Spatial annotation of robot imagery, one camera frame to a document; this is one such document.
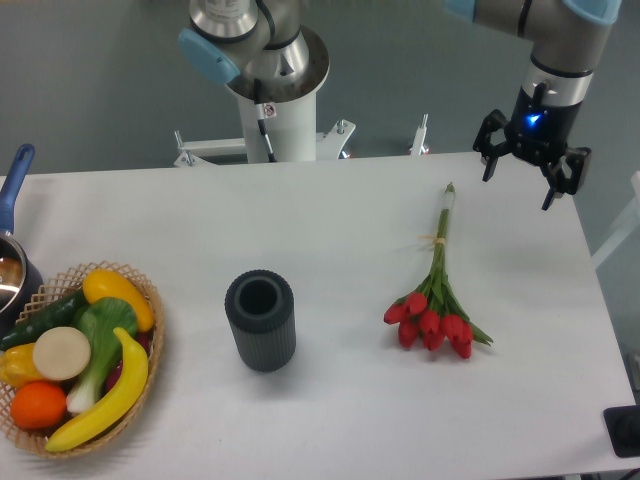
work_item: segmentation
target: gray floor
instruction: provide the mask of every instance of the gray floor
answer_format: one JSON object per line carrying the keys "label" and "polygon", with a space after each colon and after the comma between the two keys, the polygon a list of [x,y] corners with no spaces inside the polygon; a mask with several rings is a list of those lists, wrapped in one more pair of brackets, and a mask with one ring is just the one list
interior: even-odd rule
{"label": "gray floor", "polygon": [[[187,3],[0,2],[0,175],[24,142],[38,150],[32,172],[50,173],[170,167],[175,129],[185,140],[241,136],[231,96],[180,55]],[[355,156],[404,154],[426,112],[434,153],[469,151],[487,113],[513,108],[527,42],[452,18],[441,0],[305,3],[304,22],[332,62],[318,128],[357,123]],[[594,150],[576,196],[592,251],[640,170],[638,25],[640,2],[625,0],[570,137]],[[640,231],[598,272],[623,353],[640,350],[638,252]]]}

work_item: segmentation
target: green cucumber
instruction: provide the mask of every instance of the green cucumber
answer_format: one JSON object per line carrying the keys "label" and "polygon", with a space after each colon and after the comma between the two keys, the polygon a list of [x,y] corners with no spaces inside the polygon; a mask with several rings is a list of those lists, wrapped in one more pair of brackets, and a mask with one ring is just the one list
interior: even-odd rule
{"label": "green cucumber", "polygon": [[0,341],[0,352],[12,347],[33,343],[40,335],[55,327],[68,327],[76,311],[88,305],[82,288],[50,303],[34,312],[28,319],[17,322],[15,327]]}

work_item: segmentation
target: blue led light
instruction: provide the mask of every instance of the blue led light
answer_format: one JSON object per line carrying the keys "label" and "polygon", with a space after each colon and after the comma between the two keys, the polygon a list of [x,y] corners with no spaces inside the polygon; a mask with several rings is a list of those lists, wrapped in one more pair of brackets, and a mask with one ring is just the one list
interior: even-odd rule
{"label": "blue led light", "polygon": [[527,120],[529,126],[533,128],[536,126],[536,122],[540,120],[541,117],[542,115],[540,115],[539,113],[534,113],[533,115],[527,115],[525,119]]}

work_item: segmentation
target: tulip bouquet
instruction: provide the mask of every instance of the tulip bouquet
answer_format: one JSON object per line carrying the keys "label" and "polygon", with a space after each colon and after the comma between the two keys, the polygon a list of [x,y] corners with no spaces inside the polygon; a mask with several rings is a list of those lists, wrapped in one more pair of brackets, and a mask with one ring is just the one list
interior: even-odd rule
{"label": "tulip bouquet", "polygon": [[398,340],[409,349],[422,337],[425,348],[435,351],[449,339],[453,349],[462,358],[471,356],[471,343],[491,345],[493,340],[474,325],[462,309],[451,288],[445,270],[444,251],[455,189],[449,184],[438,221],[433,243],[434,253],[429,275],[418,287],[397,299],[384,315],[385,323],[399,324]]}

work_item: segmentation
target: blue pan handle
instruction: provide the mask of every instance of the blue pan handle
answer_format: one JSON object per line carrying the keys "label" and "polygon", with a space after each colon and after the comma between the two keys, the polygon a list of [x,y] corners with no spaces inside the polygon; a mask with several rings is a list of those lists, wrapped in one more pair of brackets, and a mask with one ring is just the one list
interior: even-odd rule
{"label": "blue pan handle", "polygon": [[13,210],[16,198],[35,154],[36,149],[33,145],[22,145],[11,164],[9,174],[0,190],[0,233],[13,233]]}

